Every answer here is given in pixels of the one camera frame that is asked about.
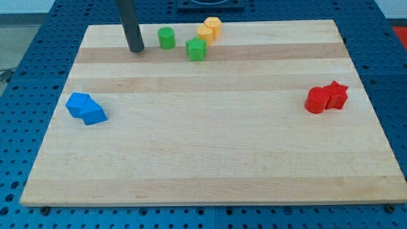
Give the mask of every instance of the blue cube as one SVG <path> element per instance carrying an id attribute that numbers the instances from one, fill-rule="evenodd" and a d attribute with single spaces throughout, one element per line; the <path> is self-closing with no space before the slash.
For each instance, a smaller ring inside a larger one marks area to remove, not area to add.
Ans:
<path id="1" fill-rule="evenodd" d="M 102 107 L 91 98 L 86 100 L 81 111 L 79 112 L 79 115 L 86 125 L 92 125 L 107 120 L 106 114 L 104 113 Z"/>
<path id="2" fill-rule="evenodd" d="M 90 98 L 88 94 L 74 92 L 66 102 L 65 106 L 74 118 L 81 118 L 81 111 L 85 102 Z"/>

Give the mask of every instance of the red cylinder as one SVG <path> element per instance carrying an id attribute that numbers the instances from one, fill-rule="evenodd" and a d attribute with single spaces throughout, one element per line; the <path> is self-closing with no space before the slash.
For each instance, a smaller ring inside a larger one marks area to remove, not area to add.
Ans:
<path id="1" fill-rule="evenodd" d="M 311 88 L 307 100 L 305 101 L 305 109 L 314 114 L 322 113 L 325 110 L 329 98 L 329 91 L 326 89 L 322 87 Z"/>

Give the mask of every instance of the black cylinder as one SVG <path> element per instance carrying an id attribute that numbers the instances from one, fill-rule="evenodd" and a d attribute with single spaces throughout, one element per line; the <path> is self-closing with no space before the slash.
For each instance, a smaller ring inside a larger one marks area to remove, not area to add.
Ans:
<path id="1" fill-rule="evenodd" d="M 132 52 L 141 52 L 144 49 L 137 13 L 133 0 L 116 0 L 121 24 L 126 34 L 128 48 Z"/>

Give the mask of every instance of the wooden board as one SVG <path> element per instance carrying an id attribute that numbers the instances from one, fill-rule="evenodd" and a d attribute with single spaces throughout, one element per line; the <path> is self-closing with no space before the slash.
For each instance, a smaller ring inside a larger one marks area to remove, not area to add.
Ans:
<path id="1" fill-rule="evenodd" d="M 407 184 L 332 20 L 225 23 L 203 62 L 177 46 L 131 53 L 120 25 L 85 34 L 21 198 L 26 206 L 362 204 L 407 201 Z M 308 90 L 349 86 L 311 114 Z M 90 93 L 109 120 L 64 104 Z"/>

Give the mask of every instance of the blue table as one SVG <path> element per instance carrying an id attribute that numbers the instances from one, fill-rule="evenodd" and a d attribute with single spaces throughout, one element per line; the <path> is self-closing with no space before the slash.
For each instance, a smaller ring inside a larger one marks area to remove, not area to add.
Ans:
<path id="1" fill-rule="evenodd" d="M 136 0 L 136 5 L 144 24 L 202 22 L 209 15 L 224 22 L 334 19 L 407 176 L 407 53 L 376 3 L 244 1 L 244 10 L 177 12 L 175 0 Z M 119 23 L 115 1 L 55 1 L 0 98 L 0 228 L 407 228 L 406 204 L 51 208 L 46 216 L 40 208 L 21 206 L 18 200 L 87 26 Z"/>

